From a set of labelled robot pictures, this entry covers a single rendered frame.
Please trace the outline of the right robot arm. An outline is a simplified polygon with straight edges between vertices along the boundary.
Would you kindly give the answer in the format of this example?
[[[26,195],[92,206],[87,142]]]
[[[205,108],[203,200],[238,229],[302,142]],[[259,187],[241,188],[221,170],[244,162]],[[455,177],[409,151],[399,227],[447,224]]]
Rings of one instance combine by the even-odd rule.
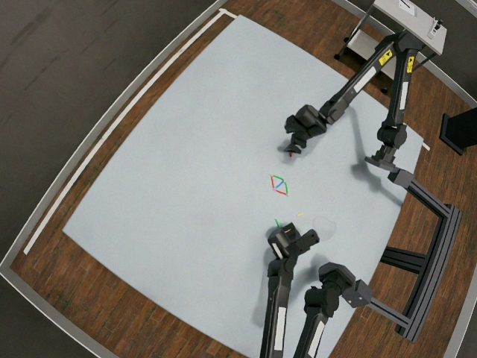
[[[320,112],[312,105],[305,104],[297,111],[296,115],[293,114],[286,119],[285,130],[296,131],[295,139],[299,141],[311,138],[307,134],[306,128],[312,137],[326,133],[326,124],[333,125],[338,121],[345,114],[345,110],[352,100],[385,64],[396,56],[396,69],[388,114],[376,135],[384,145],[379,151],[377,150],[375,157],[371,156],[376,162],[395,168],[396,165],[393,162],[396,157],[394,155],[407,139],[407,125],[403,124],[403,116],[414,61],[422,46],[423,43],[407,31],[386,36],[354,76],[323,104],[319,109]]]

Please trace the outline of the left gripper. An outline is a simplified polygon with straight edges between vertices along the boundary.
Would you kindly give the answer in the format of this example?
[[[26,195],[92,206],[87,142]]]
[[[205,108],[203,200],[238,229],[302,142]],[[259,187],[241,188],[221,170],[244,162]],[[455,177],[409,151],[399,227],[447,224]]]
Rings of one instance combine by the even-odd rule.
[[[297,230],[296,227],[294,226],[293,222],[291,222],[291,223],[285,225],[284,227],[282,227],[282,229],[284,230],[284,232],[287,231],[287,230],[290,230],[290,231],[288,231],[288,232],[285,233],[288,237],[289,237],[290,235],[294,234],[294,233],[298,233],[298,235],[301,237],[300,233],[298,232],[298,230]],[[291,242],[290,244],[295,244],[295,243]],[[297,244],[295,244],[295,245],[297,245]],[[297,245],[297,247],[299,248],[298,245]],[[300,248],[299,248],[299,250],[300,250]],[[305,253],[306,253],[307,251],[309,251],[309,250],[310,250],[310,247],[307,248],[307,249],[305,249]]]

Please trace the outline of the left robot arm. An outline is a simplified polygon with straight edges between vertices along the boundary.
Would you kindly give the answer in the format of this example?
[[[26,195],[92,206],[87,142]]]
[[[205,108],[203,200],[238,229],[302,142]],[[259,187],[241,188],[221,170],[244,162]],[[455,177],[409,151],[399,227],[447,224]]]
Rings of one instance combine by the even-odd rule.
[[[297,244],[300,250],[291,242]],[[277,258],[268,265],[268,302],[259,358],[283,358],[288,297],[294,279],[294,267],[298,256],[319,242],[320,238],[314,229],[301,237],[294,233],[288,238],[284,230],[278,228],[269,236],[268,244]],[[306,321],[293,358],[316,358],[326,323],[339,307],[339,296],[353,285],[339,268],[321,276],[319,281],[322,283],[321,289],[311,286],[305,293],[303,310]]]

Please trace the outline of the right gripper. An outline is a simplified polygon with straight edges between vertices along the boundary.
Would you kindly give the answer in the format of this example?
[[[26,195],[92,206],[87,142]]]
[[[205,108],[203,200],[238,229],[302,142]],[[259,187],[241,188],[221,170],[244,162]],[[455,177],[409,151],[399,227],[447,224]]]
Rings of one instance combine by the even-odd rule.
[[[308,132],[308,129],[306,128],[306,131],[307,131],[307,134],[313,138],[309,132]],[[301,146],[301,148],[306,148],[306,141],[303,140],[303,141],[299,141],[298,139],[295,139],[295,134],[296,134],[296,131],[286,131],[287,134],[291,134],[291,144],[286,147],[283,151],[284,152],[293,152],[293,153],[296,153],[296,154],[301,154],[301,150],[296,146],[296,145],[299,145]],[[311,138],[308,138],[308,139],[311,139]]]

